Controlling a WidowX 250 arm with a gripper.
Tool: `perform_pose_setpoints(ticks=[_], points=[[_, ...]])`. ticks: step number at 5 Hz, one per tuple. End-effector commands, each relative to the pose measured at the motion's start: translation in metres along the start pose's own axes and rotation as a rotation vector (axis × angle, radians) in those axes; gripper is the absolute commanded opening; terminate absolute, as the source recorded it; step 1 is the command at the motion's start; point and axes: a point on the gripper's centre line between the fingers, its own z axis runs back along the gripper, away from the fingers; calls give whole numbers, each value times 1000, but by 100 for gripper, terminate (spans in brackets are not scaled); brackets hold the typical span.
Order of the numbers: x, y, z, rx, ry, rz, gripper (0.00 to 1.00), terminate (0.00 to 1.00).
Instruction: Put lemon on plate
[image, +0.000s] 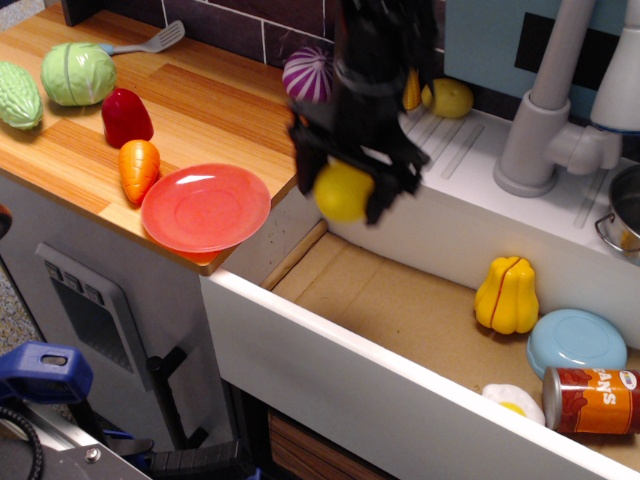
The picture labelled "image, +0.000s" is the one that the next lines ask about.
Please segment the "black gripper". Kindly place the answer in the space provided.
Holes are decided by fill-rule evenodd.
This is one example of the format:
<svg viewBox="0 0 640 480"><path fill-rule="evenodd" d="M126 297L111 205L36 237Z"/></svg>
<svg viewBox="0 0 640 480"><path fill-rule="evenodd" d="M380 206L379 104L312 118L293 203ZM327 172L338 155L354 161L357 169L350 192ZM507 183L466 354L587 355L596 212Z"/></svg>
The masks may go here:
<svg viewBox="0 0 640 480"><path fill-rule="evenodd" d="M419 188L430 157L399 125L402 94L367 96L342 86L328 103L290 101L289 135L296 150L298 188L308 195L320 171L334 156L374 176L366 223L375 225L402 193Z"/></svg>

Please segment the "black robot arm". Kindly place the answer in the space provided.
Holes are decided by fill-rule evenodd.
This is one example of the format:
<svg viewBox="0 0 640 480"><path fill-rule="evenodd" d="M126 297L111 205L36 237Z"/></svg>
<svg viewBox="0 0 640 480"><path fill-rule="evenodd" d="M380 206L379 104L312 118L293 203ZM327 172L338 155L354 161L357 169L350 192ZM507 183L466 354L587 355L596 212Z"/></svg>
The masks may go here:
<svg viewBox="0 0 640 480"><path fill-rule="evenodd" d="M330 100L290 104L297 183L310 194L330 159L369 175L364 220L374 225L398 195L416 193L430 160L399 119L410 72L433 80L437 23L429 1L343 1L339 20Z"/></svg>

